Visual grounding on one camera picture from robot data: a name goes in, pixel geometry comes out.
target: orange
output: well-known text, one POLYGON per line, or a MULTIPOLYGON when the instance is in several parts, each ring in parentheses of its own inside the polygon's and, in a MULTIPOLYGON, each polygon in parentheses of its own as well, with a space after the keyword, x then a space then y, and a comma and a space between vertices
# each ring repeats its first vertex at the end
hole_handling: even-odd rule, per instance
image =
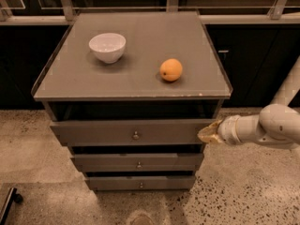
POLYGON ((182 74, 182 65, 177 59, 168 59, 161 64, 159 73, 165 81, 176 81, 182 74))

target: speckled floor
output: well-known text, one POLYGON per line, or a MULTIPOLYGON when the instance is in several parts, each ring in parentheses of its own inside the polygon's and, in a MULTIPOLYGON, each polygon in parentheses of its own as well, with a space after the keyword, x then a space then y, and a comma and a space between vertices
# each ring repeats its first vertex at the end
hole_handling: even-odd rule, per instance
MULTIPOLYGON (((222 109, 229 114, 260 109, 222 109)), ((300 224, 300 148, 208 144, 190 191, 95 194, 49 129, 44 111, 0 111, 0 205, 23 195, 7 224, 300 224)))

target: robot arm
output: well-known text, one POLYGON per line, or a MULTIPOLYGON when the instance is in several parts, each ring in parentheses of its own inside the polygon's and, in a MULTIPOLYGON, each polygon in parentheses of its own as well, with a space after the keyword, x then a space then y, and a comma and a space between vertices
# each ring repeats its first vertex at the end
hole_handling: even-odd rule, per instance
POLYGON ((214 137, 215 141, 230 145, 257 143, 288 147, 300 144, 300 114, 287 106, 272 104, 258 115, 229 116, 209 129, 201 130, 198 136, 206 143, 214 137))

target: black cabinet door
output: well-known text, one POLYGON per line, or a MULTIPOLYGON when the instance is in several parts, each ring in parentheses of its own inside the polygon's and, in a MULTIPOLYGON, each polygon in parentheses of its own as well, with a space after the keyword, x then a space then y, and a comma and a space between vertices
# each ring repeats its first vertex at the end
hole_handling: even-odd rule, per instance
POLYGON ((299 25, 208 25, 232 83, 224 107, 263 107, 299 55, 299 25))
POLYGON ((0 109, 42 108, 31 89, 68 26, 0 27, 0 109))

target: white bowl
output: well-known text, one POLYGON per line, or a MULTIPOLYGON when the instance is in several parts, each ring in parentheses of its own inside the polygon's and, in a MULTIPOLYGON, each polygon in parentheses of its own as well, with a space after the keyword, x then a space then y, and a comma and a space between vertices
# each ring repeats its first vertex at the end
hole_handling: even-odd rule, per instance
POLYGON ((93 37, 88 45, 97 59, 112 64, 123 55, 126 39, 120 34, 100 34, 93 37))

